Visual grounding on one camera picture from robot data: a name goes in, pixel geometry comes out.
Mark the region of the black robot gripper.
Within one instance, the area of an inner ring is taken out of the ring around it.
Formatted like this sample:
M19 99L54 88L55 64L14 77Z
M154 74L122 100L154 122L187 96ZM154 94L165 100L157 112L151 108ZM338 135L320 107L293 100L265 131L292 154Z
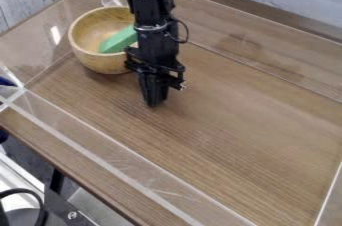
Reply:
M159 105L169 96L169 86L179 91L186 89L185 65L173 58L170 62L151 62L139 54L139 49L127 47L126 67L138 72L145 101L150 107Z

